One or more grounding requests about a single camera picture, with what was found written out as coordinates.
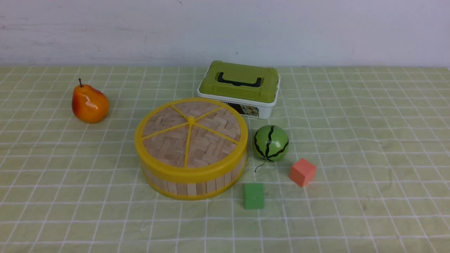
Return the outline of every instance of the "ball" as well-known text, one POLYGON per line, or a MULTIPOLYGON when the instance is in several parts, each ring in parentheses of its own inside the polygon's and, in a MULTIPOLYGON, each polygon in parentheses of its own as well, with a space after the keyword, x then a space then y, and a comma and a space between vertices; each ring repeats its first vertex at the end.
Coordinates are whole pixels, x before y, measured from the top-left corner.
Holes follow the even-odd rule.
POLYGON ((288 135, 279 126, 263 126, 253 137, 253 150, 256 155, 270 162, 283 158, 288 151, 288 144, 288 135))

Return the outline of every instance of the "green foam cube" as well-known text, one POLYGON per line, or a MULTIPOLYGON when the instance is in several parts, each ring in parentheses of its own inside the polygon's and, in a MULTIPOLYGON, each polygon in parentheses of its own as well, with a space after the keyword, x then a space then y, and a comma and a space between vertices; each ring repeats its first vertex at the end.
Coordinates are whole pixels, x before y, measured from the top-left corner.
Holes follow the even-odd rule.
POLYGON ((251 183, 244 186, 245 209, 264 208, 264 186, 263 184, 251 183))

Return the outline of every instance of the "string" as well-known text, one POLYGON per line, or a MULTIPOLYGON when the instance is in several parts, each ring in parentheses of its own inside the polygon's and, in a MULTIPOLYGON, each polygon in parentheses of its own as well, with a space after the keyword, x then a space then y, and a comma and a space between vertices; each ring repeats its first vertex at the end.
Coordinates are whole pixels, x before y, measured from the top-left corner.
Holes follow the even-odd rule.
POLYGON ((257 170, 259 167, 263 166, 266 162, 267 162, 267 159, 264 159, 264 162, 261 163, 258 167, 255 168, 255 173, 256 173, 256 170, 257 170))

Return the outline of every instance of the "bamboo steamer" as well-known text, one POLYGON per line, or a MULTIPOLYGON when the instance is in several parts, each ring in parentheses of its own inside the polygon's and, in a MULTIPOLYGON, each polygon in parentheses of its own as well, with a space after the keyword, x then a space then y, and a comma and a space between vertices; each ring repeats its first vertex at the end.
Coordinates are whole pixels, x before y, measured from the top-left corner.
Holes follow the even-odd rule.
POLYGON ((248 130, 225 103, 181 99, 148 114, 136 129, 135 145, 147 182, 173 199, 216 196, 241 176, 248 130))

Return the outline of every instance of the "green lid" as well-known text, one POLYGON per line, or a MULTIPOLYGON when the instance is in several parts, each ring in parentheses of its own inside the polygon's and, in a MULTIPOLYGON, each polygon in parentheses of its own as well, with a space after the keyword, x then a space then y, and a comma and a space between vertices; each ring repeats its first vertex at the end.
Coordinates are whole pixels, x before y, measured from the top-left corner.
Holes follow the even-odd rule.
POLYGON ((277 84, 278 73, 275 68, 213 61, 200 85, 200 92, 272 103, 275 100, 277 84))

